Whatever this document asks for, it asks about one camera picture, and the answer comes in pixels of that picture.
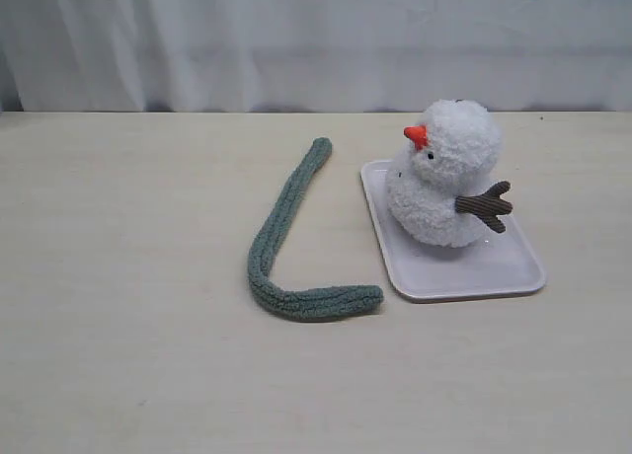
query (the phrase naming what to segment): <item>white fabric backdrop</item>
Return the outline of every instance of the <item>white fabric backdrop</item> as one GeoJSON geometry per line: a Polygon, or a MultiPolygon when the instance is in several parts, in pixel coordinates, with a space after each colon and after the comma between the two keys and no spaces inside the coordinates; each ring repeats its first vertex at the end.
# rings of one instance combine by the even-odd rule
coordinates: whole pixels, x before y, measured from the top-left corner
{"type": "Polygon", "coordinates": [[[632,110],[632,0],[0,0],[0,25],[5,108],[632,110]]]}

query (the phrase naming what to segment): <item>white tray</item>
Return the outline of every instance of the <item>white tray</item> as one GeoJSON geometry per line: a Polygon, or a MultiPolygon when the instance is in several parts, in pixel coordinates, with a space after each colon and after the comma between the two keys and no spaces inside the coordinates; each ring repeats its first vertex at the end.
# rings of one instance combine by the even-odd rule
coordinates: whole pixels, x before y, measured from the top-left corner
{"type": "Polygon", "coordinates": [[[416,302],[479,299],[531,294],[546,273],[514,216],[501,217],[503,234],[463,249],[416,242],[386,205],[385,177],[390,161],[366,163],[360,172],[373,227],[395,289],[416,302]]]}

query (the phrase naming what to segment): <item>green knitted scarf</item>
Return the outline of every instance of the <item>green knitted scarf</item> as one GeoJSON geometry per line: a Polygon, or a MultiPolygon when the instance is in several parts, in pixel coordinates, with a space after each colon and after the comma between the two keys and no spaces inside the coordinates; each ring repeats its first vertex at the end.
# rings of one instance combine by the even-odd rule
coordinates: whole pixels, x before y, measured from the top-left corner
{"type": "Polygon", "coordinates": [[[369,313],[383,300],[378,286],[330,286],[286,291],[270,280],[277,252],[314,174],[332,152],[328,138],[317,138],[291,174],[276,205],[257,234],[248,255],[248,281],[257,302],[267,311],[294,321],[331,321],[369,313]]]}

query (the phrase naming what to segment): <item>orange carrot nose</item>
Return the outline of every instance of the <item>orange carrot nose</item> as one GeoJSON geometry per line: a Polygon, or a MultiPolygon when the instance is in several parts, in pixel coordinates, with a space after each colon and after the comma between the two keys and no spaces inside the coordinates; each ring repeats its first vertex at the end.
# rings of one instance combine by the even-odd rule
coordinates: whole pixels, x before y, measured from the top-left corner
{"type": "Polygon", "coordinates": [[[404,135],[406,138],[415,143],[415,148],[421,150],[425,146],[428,146],[428,137],[426,136],[426,126],[407,126],[404,128],[404,135]]]}

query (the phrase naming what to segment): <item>wooden table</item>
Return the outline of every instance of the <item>wooden table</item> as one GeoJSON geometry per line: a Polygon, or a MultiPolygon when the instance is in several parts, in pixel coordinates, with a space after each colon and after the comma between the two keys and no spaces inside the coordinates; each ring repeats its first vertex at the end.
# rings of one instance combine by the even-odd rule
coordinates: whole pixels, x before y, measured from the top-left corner
{"type": "Polygon", "coordinates": [[[413,118],[0,115],[1,452],[630,452],[632,114],[498,114],[548,285],[433,305],[389,286],[359,181],[413,118]],[[246,255],[322,135],[273,279],[385,301],[291,323],[246,255]]]}

